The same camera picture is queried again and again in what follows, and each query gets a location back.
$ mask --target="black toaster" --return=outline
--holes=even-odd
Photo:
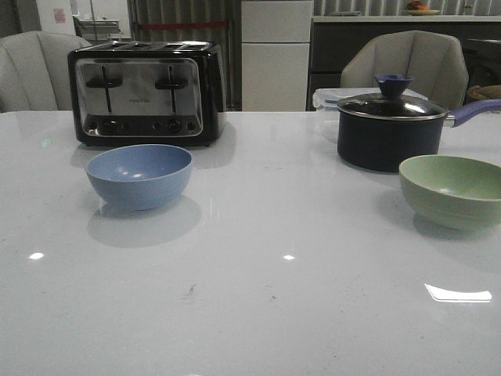
[[[205,146],[224,127],[211,42],[107,42],[68,55],[77,139],[89,146]]]

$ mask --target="chair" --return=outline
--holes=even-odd
[[[344,68],[341,87],[377,87],[376,74],[414,77],[409,89],[449,109],[460,107],[468,73],[460,41],[428,31],[385,34],[368,42]]]
[[[67,54],[88,45],[44,31],[0,39],[0,112],[71,110]]]

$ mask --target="white refrigerator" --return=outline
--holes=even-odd
[[[242,110],[304,111],[312,0],[242,1]]]

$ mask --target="toaster lever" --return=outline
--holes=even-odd
[[[186,81],[171,82],[170,78],[161,78],[155,81],[155,89],[159,90],[179,90],[186,87]]]

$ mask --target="bowl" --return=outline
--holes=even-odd
[[[402,192],[423,217],[457,230],[501,223],[501,167],[475,159],[422,155],[399,166]]]
[[[192,171],[188,150],[171,145],[134,145],[108,150],[85,171],[108,204],[128,210],[158,208],[185,189]]]

